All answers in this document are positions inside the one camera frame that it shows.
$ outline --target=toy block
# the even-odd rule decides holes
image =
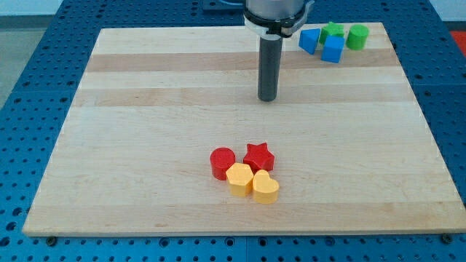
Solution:
[[[344,36],[343,25],[329,22],[328,25],[322,28],[320,33],[319,43],[325,44],[328,36]]]
[[[217,148],[210,154],[212,175],[219,180],[226,180],[226,171],[236,162],[236,156],[230,148]]]
[[[322,57],[323,61],[339,63],[341,54],[343,53],[344,38],[339,36],[328,36],[323,45]]]
[[[301,34],[299,35],[299,47],[313,55],[319,40],[319,35],[319,28],[301,31]]]
[[[270,178],[266,170],[259,170],[253,179],[253,199],[261,204],[271,204],[278,199],[280,184]]]
[[[369,28],[364,25],[353,25],[349,29],[347,47],[351,50],[362,50],[368,35]]]
[[[227,171],[226,177],[230,193],[237,197],[246,197],[253,190],[253,171],[248,164],[234,163]]]
[[[248,152],[242,162],[249,164],[253,172],[257,170],[270,171],[274,169],[275,156],[267,149],[267,143],[262,143],[260,145],[248,144],[247,148]]]

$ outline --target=green block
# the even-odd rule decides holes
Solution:
[[[347,47],[352,50],[362,50],[366,45],[369,28],[364,25],[354,25],[349,29]]]
[[[328,25],[322,28],[322,32],[320,32],[319,43],[325,44],[325,40],[327,40],[327,36],[343,37],[344,36],[343,25],[329,22]]]

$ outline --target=red star block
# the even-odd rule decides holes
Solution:
[[[260,145],[248,144],[248,152],[243,163],[249,164],[250,168],[256,173],[258,170],[273,170],[275,156],[267,149],[267,143]]]

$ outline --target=heart-shaped block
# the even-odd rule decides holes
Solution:
[[[253,177],[249,164],[234,163],[226,171],[230,193],[234,196],[246,197],[253,190]]]
[[[253,179],[253,199],[261,204],[271,204],[278,199],[280,184],[270,178],[266,170],[259,170]]]

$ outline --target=green cylinder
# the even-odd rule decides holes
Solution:
[[[364,25],[354,25],[349,29],[347,47],[352,50],[362,50],[366,45],[369,28]]]

